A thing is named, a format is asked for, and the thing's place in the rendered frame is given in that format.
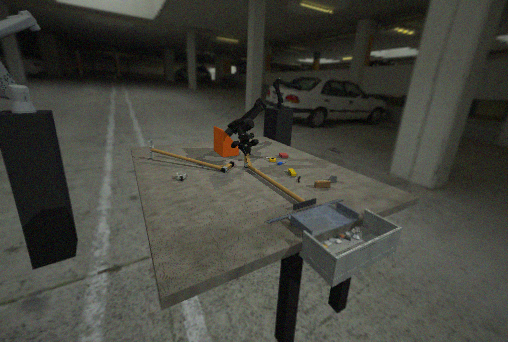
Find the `tan wooden pole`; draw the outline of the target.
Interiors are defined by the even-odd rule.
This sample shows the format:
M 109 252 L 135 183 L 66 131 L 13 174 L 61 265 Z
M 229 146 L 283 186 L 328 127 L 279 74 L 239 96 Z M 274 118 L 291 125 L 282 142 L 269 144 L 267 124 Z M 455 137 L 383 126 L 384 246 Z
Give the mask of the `tan wooden pole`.
M 302 207 L 306 207 L 306 206 L 309 206 L 309 205 L 312 205 L 312 204 L 316 203 L 316 198 L 313 198 L 313 199 L 305 201 L 304 199 L 302 199 L 301 197 L 299 197 L 295 193 L 291 192 L 290 190 L 288 190 L 287 188 L 285 188 L 281 184 L 277 183 L 276 181 L 274 181 L 273 179 L 271 179 L 267 175 L 263 174 L 262 172 L 260 172 L 256 168 L 254 168 L 252 166 L 252 164 L 251 164 L 250 159 L 249 159 L 249 157 L 250 157 L 250 147 L 249 146 L 245 146 L 245 150 L 246 150 L 247 155 L 244 154 L 244 167 L 245 168 L 250 168 L 255 173 L 257 173 L 258 175 L 260 175 L 261 177 L 263 177 L 264 179 L 266 179 L 267 181 L 269 181 L 270 183 L 272 183 L 273 185 L 275 185 L 276 187 L 278 187 L 279 189 L 281 189 L 282 191 L 284 191 L 285 193 L 287 193 L 288 195 L 290 195 L 291 197 L 293 197 L 294 199 L 299 201 L 299 203 L 293 204 L 293 210 L 296 210 L 296 209 L 299 209 L 299 208 L 302 208 Z

